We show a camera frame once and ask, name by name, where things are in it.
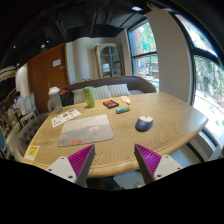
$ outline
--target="window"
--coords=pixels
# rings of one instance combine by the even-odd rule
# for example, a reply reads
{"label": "window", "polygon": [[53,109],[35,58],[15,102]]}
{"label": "window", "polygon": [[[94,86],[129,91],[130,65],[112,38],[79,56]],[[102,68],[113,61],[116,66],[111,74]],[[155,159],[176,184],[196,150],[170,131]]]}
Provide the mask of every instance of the window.
{"label": "window", "polygon": [[141,22],[129,30],[133,75],[142,77],[159,91],[159,64],[150,24]]}
{"label": "window", "polygon": [[224,146],[224,71],[212,45],[198,28],[184,17],[175,15],[190,45],[194,65],[193,107],[209,119],[205,128]]}

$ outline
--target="paper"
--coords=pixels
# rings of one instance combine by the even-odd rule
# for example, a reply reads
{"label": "paper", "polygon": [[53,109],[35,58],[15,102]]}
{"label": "paper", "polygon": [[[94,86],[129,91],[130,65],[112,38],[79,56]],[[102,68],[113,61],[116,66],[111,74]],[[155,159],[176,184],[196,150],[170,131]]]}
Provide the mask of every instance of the paper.
{"label": "paper", "polygon": [[52,118],[51,119],[52,126],[53,126],[53,128],[55,128],[58,125],[63,124],[66,121],[71,120],[72,118],[79,116],[80,114],[81,113],[78,112],[76,109],[69,110],[69,111],[67,111],[63,114],[60,114],[57,117]]}
{"label": "paper", "polygon": [[61,59],[58,59],[56,61],[53,61],[53,67],[58,66],[61,64]]}
{"label": "paper", "polygon": [[34,161],[40,146],[30,145],[24,158]]}

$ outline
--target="glass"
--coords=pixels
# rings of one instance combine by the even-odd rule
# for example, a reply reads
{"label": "glass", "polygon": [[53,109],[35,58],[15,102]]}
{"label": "glass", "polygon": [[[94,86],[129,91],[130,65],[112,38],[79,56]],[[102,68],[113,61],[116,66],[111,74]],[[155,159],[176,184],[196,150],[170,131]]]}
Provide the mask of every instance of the glass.
{"label": "glass", "polygon": [[149,23],[129,32],[132,56],[156,51],[156,43]]}
{"label": "glass", "polygon": [[224,146],[224,72],[212,61],[194,57],[196,95],[194,107],[208,117],[206,128]]}
{"label": "glass", "polygon": [[103,78],[121,76],[119,51],[115,47],[105,47],[101,51],[100,58]]}
{"label": "glass", "polygon": [[159,63],[157,55],[133,58],[133,71],[135,76],[146,79],[156,87],[159,92]]}
{"label": "glass", "polygon": [[195,47],[209,51],[213,55],[217,56],[214,48],[210,44],[209,40],[205,37],[205,35],[192,23],[186,20],[183,16],[176,15],[176,17],[180,20],[180,22],[184,25],[188,34],[191,37],[191,40]]}

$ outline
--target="cup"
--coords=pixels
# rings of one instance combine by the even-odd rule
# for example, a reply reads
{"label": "cup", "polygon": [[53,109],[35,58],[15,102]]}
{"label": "cup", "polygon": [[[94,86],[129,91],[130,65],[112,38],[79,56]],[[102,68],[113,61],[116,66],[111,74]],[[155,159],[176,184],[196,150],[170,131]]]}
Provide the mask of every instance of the cup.
{"label": "cup", "polygon": [[95,107],[93,87],[86,87],[86,88],[84,88],[84,91],[85,91],[87,106],[90,107],[90,108]]}
{"label": "cup", "polygon": [[48,95],[50,96],[51,105],[53,106],[57,114],[63,111],[59,91],[60,91],[59,88],[52,87],[49,89],[49,93],[48,93]]}

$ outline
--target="small box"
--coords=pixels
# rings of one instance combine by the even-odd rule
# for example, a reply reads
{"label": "small box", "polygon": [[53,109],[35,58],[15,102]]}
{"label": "small box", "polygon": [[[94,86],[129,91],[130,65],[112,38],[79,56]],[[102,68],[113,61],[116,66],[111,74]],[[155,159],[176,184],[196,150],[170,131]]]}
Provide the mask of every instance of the small box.
{"label": "small box", "polygon": [[105,102],[103,102],[103,105],[106,106],[108,109],[111,109],[111,108],[114,108],[114,107],[118,107],[119,106],[119,104],[116,103],[113,100],[105,101]]}

